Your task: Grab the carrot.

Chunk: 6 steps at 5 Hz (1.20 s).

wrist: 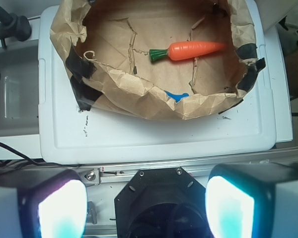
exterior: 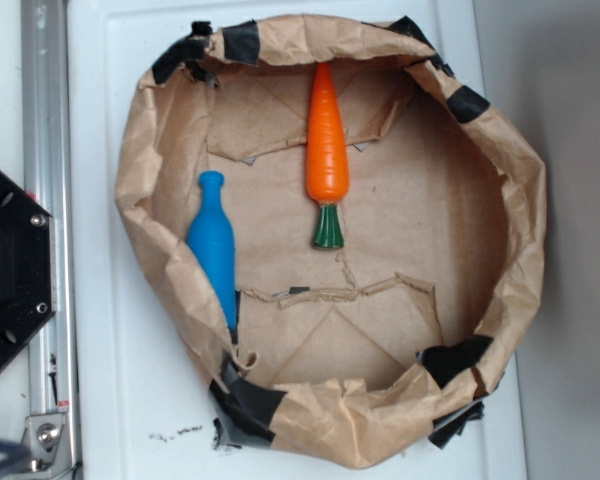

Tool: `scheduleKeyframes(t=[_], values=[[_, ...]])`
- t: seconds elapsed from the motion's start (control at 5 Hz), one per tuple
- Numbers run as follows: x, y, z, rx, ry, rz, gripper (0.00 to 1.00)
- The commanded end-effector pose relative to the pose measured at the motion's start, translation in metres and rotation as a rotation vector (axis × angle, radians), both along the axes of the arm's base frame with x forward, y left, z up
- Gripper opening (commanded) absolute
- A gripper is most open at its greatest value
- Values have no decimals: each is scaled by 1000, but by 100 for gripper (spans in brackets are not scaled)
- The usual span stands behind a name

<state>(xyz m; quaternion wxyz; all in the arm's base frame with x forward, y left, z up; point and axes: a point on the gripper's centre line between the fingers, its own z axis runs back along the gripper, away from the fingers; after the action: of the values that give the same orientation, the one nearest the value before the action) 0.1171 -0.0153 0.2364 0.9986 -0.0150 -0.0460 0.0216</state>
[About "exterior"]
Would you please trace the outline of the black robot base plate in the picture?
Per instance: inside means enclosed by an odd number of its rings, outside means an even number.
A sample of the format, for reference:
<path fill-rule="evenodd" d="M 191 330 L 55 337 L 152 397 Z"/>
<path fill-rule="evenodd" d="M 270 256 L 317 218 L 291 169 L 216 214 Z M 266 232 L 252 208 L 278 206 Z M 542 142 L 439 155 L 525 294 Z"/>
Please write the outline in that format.
<path fill-rule="evenodd" d="M 0 170 L 0 374 L 55 313 L 52 220 Z"/>

